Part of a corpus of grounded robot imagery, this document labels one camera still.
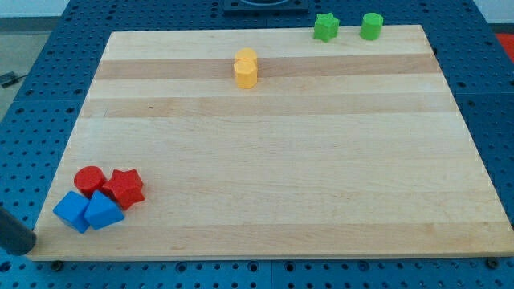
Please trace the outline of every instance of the green block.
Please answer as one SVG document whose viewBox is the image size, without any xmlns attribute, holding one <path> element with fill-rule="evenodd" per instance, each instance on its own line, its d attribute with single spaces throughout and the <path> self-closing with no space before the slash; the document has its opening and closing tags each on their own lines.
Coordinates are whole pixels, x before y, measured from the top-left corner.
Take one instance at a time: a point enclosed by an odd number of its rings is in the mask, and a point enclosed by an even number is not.
<svg viewBox="0 0 514 289">
<path fill-rule="evenodd" d="M 334 14 L 317 14 L 316 22 L 314 22 L 314 39 L 320 39 L 328 42 L 337 36 L 339 29 L 339 19 Z"/>
<path fill-rule="evenodd" d="M 366 40 L 375 40 L 380 36 L 384 18 L 377 13 L 367 13 L 362 18 L 361 37 Z"/>
</svg>

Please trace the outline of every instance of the wood grain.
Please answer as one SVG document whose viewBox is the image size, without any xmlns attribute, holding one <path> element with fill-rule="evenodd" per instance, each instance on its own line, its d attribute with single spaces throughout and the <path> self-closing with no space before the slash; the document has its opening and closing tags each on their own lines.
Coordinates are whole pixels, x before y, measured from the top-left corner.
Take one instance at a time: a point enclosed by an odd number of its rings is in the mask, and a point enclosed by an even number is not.
<svg viewBox="0 0 514 289">
<path fill-rule="evenodd" d="M 261 57 L 250 90 L 238 47 Z M 137 169 L 146 201 L 76 233 L 51 210 L 85 165 Z M 420 26 L 113 33 L 35 231 L 34 260 L 514 253 Z"/>
</svg>

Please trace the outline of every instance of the blue cube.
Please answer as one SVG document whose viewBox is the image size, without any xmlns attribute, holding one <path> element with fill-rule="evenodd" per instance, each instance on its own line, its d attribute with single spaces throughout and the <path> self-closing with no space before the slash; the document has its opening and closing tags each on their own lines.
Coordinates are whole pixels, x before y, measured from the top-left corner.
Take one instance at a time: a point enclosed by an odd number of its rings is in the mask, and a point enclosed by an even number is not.
<svg viewBox="0 0 514 289">
<path fill-rule="evenodd" d="M 95 230 L 125 219 L 120 207 L 98 190 L 93 193 L 84 217 Z"/>
<path fill-rule="evenodd" d="M 84 212 L 88 205 L 89 200 L 86 197 L 70 191 L 53 211 L 66 225 L 83 233 L 89 227 L 88 221 L 84 218 Z"/>
</svg>

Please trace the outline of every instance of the green star-shaped block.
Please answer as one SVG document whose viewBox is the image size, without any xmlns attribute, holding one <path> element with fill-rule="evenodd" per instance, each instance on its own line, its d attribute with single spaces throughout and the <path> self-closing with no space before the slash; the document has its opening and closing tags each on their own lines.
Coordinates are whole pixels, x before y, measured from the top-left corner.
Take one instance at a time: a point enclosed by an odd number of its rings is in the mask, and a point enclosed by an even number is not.
<svg viewBox="0 0 514 289">
<path fill-rule="evenodd" d="M 317 14 L 316 22 L 314 22 L 314 39 L 321 39 L 328 42 L 337 36 L 339 29 L 339 19 L 334 14 Z"/>
</svg>

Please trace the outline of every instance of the stacked blocks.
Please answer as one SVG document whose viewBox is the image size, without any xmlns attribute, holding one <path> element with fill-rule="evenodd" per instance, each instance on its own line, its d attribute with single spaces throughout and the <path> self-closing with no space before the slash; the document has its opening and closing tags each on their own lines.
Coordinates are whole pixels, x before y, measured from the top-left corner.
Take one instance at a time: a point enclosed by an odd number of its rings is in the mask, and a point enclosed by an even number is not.
<svg viewBox="0 0 514 289">
<path fill-rule="evenodd" d="M 89 202 L 88 209 L 84 213 L 84 218 L 93 229 L 98 230 L 119 222 L 125 217 L 120 207 L 114 201 L 105 197 L 100 191 L 95 191 Z"/>
<path fill-rule="evenodd" d="M 320 39 L 328 42 L 337 36 L 339 29 L 339 19 L 334 14 L 317 14 L 316 22 L 314 22 L 314 39 Z"/>
<path fill-rule="evenodd" d="M 365 40 L 376 40 L 380 36 L 384 18 L 377 13 L 367 13 L 362 18 L 361 37 Z"/>
<path fill-rule="evenodd" d="M 257 53 L 243 48 L 234 57 L 234 76 L 238 88 L 252 88 L 257 84 Z"/>
<path fill-rule="evenodd" d="M 116 201 L 123 210 L 136 202 L 145 200 L 142 189 L 143 181 L 135 169 L 127 172 L 115 169 L 111 179 L 102 187 L 102 191 Z"/>
<path fill-rule="evenodd" d="M 88 208 L 89 200 L 73 191 L 70 191 L 53 209 L 66 225 L 79 231 L 85 232 L 89 223 L 84 218 L 84 212 Z"/>
<path fill-rule="evenodd" d="M 71 191 L 53 211 L 80 233 L 89 225 L 99 230 L 123 220 L 121 209 L 126 210 L 133 203 L 145 200 L 141 192 L 143 181 L 135 169 L 127 172 L 115 169 L 111 180 L 106 181 L 100 168 L 88 166 L 75 175 L 74 183 L 85 197 Z"/>
<path fill-rule="evenodd" d="M 73 180 L 77 189 L 89 199 L 93 192 L 100 189 L 106 181 L 104 173 L 96 166 L 82 168 Z"/>
</svg>

